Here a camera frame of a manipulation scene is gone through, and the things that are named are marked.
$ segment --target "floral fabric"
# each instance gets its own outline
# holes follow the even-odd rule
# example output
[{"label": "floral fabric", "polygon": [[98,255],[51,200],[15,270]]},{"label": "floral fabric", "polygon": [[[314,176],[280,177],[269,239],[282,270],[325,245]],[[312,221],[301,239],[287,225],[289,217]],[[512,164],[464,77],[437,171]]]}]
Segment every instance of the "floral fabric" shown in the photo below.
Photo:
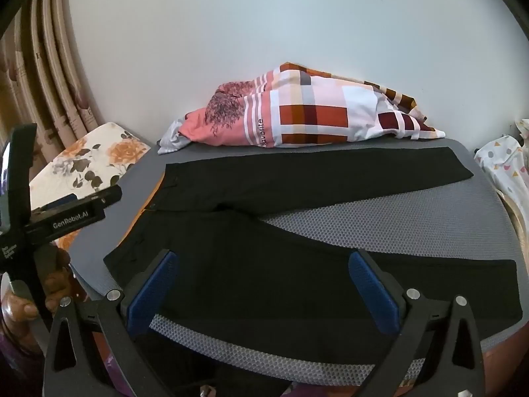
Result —
[{"label": "floral fabric", "polygon": [[104,124],[65,149],[31,181],[31,207],[69,194],[82,199],[115,185],[149,149],[119,125]]}]

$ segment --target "beige striped curtain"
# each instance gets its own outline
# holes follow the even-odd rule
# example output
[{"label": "beige striped curtain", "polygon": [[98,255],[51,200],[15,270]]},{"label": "beige striped curtain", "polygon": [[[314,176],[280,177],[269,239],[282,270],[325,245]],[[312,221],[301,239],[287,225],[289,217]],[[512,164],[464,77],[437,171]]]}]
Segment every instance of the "beige striped curtain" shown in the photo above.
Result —
[{"label": "beige striped curtain", "polygon": [[98,124],[79,81],[62,0],[28,0],[0,39],[0,146],[37,124],[31,176]]}]

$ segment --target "silver bolt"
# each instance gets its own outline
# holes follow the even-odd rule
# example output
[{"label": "silver bolt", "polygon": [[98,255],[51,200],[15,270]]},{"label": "silver bolt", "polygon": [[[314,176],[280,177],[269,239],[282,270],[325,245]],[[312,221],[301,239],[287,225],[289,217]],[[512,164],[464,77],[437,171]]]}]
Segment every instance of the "silver bolt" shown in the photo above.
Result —
[{"label": "silver bolt", "polygon": [[421,296],[421,293],[415,288],[410,288],[408,291],[406,291],[406,295],[412,300],[417,300]]},{"label": "silver bolt", "polygon": [[121,293],[117,289],[113,289],[112,291],[109,291],[108,294],[106,295],[106,298],[109,299],[111,302],[113,302],[114,300],[117,300],[120,297],[121,297]]},{"label": "silver bolt", "polygon": [[68,306],[70,303],[71,303],[71,298],[70,298],[70,297],[63,297],[63,298],[61,298],[60,305],[61,305],[62,307],[66,307],[66,306]]},{"label": "silver bolt", "polygon": [[459,306],[466,306],[467,305],[467,300],[462,295],[459,295],[459,296],[456,297],[456,303]]}]

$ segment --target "white wall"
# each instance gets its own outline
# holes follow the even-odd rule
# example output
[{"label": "white wall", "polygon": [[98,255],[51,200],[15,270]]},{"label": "white wall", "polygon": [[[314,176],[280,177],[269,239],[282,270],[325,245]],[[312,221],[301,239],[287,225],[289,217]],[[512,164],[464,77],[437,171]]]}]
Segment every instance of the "white wall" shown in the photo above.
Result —
[{"label": "white wall", "polygon": [[417,99],[468,148],[529,117],[529,43],[501,0],[66,0],[105,121],[150,141],[285,61]]}]

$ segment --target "perforated surface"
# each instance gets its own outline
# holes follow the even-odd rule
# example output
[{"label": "perforated surface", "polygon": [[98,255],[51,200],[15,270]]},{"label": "perforated surface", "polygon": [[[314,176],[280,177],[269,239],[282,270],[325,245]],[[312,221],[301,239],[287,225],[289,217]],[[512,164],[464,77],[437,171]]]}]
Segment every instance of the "perforated surface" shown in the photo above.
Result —
[{"label": "perforated surface", "polygon": [[[281,150],[256,147],[214,148],[192,144],[179,152],[167,155],[157,155],[156,148],[153,148],[120,180],[123,200],[106,210],[107,219],[83,229],[73,242],[70,248],[72,264],[81,278],[99,293],[106,294],[108,290],[117,288],[102,259],[119,244],[134,216],[159,181],[167,163],[227,155],[285,152],[300,154],[317,150],[372,147],[447,146],[454,151],[463,165],[474,173],[474,177],[424,191],[313,210],[298,210],[278,216],[268,216],[264,220],[309,238],[351,248],[362,247],[379,252],[419,256],[515,260],[523,318],[515,326],[483,340],[482,349],[489,350],[527,322],[529,279],[516,235],[499,198],[469,152],[463,145],[450,139],[419,142],[388,138],[318,148]],[[359,168],[359,176],[367,171],[369,168]],[[392,175],[388,175],[388,184],[391,183],[391,178]],[[183,329],[162,317],[157,317],[151,327],[192,349],[200,346],[202,353],[212,358],[233,365],[241,363],[241,354],[234,345],[225,342],[217,345],[215,339]],[[370,369],[370,366],[322,367],[317,363],[290,360],[289,364],[278,363],[272,373],[269,371],[272,367],[268,365],[269,358],[267,358],[272,355],[255,351],[252,353],[254,354],[252,357],[246,358],[245,369],[303,383],[334,385],[360,383]],[[420,365],[421,361],[415,362],[414,366],[417,368],[408,373],[415,376],[419,372]]]}]

